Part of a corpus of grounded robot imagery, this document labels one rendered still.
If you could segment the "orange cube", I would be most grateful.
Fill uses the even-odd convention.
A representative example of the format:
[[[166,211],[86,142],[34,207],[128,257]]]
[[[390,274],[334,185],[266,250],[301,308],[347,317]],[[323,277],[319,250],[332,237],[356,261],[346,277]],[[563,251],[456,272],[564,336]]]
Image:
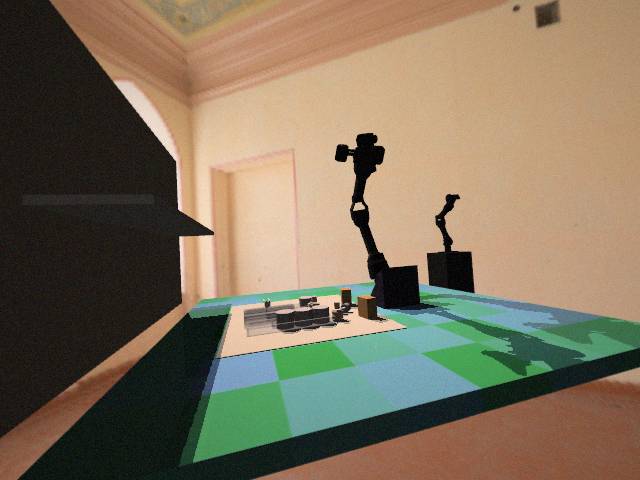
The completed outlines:
[[[358,296],[358,316],[365,319],[378,318],[376,297],[364,295]]]

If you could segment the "orange-brown block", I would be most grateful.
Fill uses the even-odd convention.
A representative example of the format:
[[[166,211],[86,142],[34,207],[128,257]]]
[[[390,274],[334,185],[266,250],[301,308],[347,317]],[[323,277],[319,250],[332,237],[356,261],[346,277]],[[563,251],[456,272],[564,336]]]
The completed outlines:
[[[341,291],[341,304],[349,303],[352,306],[351,299],[351,289],[350,288],[340,288]]]

